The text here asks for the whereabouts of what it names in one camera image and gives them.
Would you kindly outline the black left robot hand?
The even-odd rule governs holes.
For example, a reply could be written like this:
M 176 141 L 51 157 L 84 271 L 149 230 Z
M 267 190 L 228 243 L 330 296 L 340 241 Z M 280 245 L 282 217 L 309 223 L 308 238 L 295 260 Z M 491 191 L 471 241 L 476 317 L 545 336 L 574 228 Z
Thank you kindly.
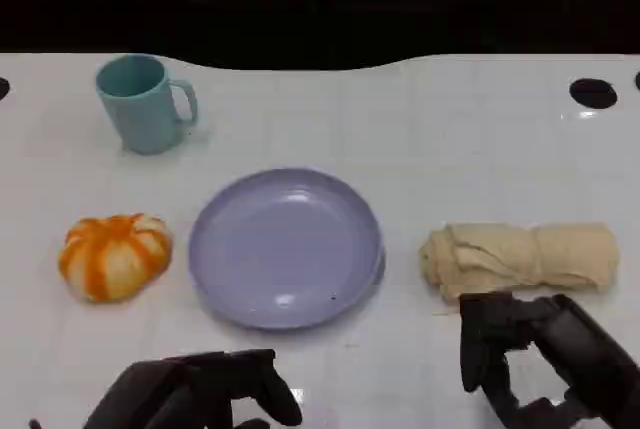
M 302 412 L 275 369 L 272 349 L 207 352 L 127 367 L 88 417 L 87 428 L 268 428 L 233 421 L 232 402 L 250 398 L 268 416 L 297 427 Z

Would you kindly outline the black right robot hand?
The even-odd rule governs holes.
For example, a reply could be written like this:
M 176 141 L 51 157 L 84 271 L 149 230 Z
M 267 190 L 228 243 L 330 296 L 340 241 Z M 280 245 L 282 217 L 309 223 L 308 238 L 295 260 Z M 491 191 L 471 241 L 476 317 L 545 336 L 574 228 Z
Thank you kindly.
M 611 428 L 638 427 L 638 365 L 573 299 L 463 294 L 459 309 L 463 387 L 482 390 L 504 427 L 571 428 L 595 418 Z M 506 355 L 531 345 L 568 385 L 558 405 L 547 398 L 523 405 L 511 390 Z

